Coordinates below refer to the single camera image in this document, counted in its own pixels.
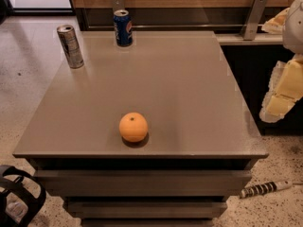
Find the aluminum can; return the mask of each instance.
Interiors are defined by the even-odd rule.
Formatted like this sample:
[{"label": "aluminum can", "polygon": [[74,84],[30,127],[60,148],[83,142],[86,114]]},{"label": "aluminum can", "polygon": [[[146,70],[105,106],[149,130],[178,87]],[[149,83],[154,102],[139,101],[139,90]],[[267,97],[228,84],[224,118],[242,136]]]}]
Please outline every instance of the aluminum can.
[{"label": "aluminum can", "polygon": [[114,28],[117,45],[129,46],[132,44],[132,21],[127,10],[120,9],[114,12]]},{"label": "aluminum can", "polygon": [[84,61],[76,37],[75,29],[70,25],[63,25],[57,27],[57,33],[59,35],[69,67],[73,69],[82,67],[84,65]]}]

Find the orange fruit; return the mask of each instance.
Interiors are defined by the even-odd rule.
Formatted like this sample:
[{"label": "orange fruit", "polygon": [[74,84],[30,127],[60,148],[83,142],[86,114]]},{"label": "orange fruit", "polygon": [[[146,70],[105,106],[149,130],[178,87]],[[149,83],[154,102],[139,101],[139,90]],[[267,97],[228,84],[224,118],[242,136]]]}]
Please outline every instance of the orange fruit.
[{"label": "orange fruit", "polygon": [[119,131],[126,141],[139,142],[145,138],[148,130],[148,122],[140,113],[127,113],[120,120]]}]

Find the metal bracket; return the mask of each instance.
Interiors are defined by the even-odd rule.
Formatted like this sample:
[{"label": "metal bracket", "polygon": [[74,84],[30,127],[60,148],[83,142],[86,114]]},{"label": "metal bracket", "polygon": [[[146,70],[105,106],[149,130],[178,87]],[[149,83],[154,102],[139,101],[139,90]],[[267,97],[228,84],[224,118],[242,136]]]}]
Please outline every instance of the metal bracket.
[{"label": "metal bracket", "polygon": [[113,12],[125,9],[124,0],[112,0]]},{"label": "metal bracket", "polygon": [[255,40],[258,23],[264,12],[267,0],[255,0],[251,7],[245,25],[241,30],[241,36],[245,41]]}]

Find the speckled floor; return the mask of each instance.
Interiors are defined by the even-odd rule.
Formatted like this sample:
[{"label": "speckled floor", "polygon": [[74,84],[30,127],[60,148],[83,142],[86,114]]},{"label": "speckled floor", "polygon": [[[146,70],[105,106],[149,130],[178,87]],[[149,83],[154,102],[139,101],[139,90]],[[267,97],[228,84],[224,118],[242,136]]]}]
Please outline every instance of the speckled floor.
[{"label": "speckled floor", "polygon": [[[81,44],[75,17],[10,17],[0,25],[0,165],[34,172],[12,153],[64,60],[56,32],[63,24],[78,30]],[[249,184],[303,183],[303,137],[266,136],[263,141],[270,156],[257,162]],[[227,205],[222,216],[213,220],[214,226],[303,226],[303,185],[251,199],[231,197]],[[80,226],[80,220],[63,210],[61,199],[47,196],[29,226],[72,227]]]}]

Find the table drawer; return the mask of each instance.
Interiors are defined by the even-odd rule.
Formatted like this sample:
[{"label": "table drawer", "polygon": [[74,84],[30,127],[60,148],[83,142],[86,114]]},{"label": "table drawer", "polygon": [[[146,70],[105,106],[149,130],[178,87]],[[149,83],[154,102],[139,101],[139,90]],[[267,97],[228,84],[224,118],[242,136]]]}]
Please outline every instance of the table drawer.
[{"label": "table drawer", "polygon": [[84,219],[82,227],[210,227],[211,220],[104,220]]},{"label": "table drawer", "polygon": [[215,170],[39,170],[35,177],[62,197],[238,195],[250,171]]},{"label": "table drawer", "polygon": [[75,218],[216,218],[226,208],[225,202],[206,198],[104,198],[65,204]]}]

